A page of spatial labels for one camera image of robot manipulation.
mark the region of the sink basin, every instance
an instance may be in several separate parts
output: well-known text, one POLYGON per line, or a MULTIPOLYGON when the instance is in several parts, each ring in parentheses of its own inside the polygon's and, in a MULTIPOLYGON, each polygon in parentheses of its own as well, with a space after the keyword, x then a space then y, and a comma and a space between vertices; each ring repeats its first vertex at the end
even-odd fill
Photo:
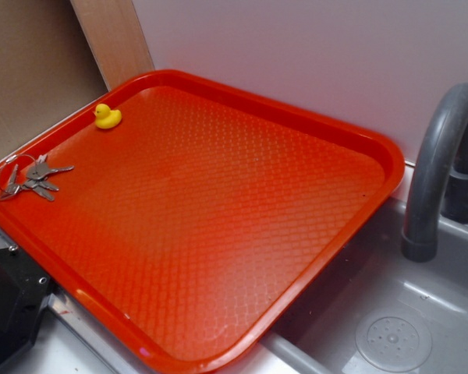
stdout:
POLYGON ((468 373, 468 228, 442 219, 414 263, 404 210, 390 199, 272 328, 326 372, 468 373))

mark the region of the yellow rubber duck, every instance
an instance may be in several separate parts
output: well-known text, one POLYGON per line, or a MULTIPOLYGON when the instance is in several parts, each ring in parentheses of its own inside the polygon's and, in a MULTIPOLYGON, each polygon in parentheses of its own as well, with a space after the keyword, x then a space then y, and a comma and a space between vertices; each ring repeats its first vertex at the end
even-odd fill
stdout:
POLYGON ((114 111, 106 104, 98 104, 95 107, 95 125, 99 129, 112 129, 122 121, 122 112, 114 111))

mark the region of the bunch of keys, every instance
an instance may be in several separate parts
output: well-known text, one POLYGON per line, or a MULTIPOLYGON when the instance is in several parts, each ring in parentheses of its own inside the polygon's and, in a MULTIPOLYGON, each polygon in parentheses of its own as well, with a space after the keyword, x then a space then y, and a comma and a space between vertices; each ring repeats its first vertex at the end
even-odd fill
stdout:
POLYGON ((59 187, 50 183, 47 180, 48 177, 62 171, 70 171, 75 167, 68 166, 65 168, 51 168, 46 162, 47 155, 40 156, 38 160, 35 160, 33 156, 21 153, 14 155, 5 161, 5 164, 0 168, 0 179, 3 168, 21 156, 29 157, 34 161, 33 165, 26 173, 27 180, 24 183, 17 183, 17 171, 19 170, 19 165, 15 164, 7 186, 4 189, 0 186, 0 200, 10 199, 21 191, 33 191, 48 201, 54 201, 54 196, 49 191, 59 191, 59 187))

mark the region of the drain cover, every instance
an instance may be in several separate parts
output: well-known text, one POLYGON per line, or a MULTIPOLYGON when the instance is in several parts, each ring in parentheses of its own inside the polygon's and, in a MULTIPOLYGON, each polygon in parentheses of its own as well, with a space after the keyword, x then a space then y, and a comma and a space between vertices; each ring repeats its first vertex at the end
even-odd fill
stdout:
POLYGON ((427 360, 431 335, 420 317, 404 309, 377 309, 359 323, 356 344, 377 368, 408 372, 427 360))

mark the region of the metal screw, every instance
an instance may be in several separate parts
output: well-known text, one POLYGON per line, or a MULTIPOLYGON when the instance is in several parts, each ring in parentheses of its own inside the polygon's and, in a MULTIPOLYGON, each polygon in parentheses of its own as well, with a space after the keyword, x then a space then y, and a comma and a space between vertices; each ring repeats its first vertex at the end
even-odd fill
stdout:
POLYGON ((11 255, 15 255, 19 250, 19 246, 17 244, 13 244, 9 246, 9 252, 11 255))

